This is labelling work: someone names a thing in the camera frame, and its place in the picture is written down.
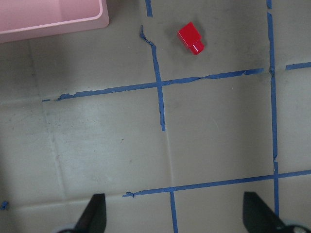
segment red plastic block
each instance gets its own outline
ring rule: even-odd
[[[194,55],[198,55],[203,51],[204,44],[201,42],[202,36],[199,34],[192,22],[180,29],[177,36],[183,42],[185,47],[190,49]]]

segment black object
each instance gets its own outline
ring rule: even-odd
[[[105,194],[94,194],[74,229],[62,230],[59,233],[103,233],[106,223]]]
[[[302,226],[286,226],[255,192],[244,193],[243,223],[249,233],[311,233]]]

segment pink plastic bin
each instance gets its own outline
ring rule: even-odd
[[[0,0],[0,43],[108,24],[106,0]]]

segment red object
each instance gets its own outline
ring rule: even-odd
[[[194,55],[198,55],[203,51],[204,44],[201,42],[202,36],[192,22],[180,29],[177,36],[184,43],[185,47],[190,49]]]

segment pink container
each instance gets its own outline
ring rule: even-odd
[[[0,43],[108,24],[106,0],[0,0]]]

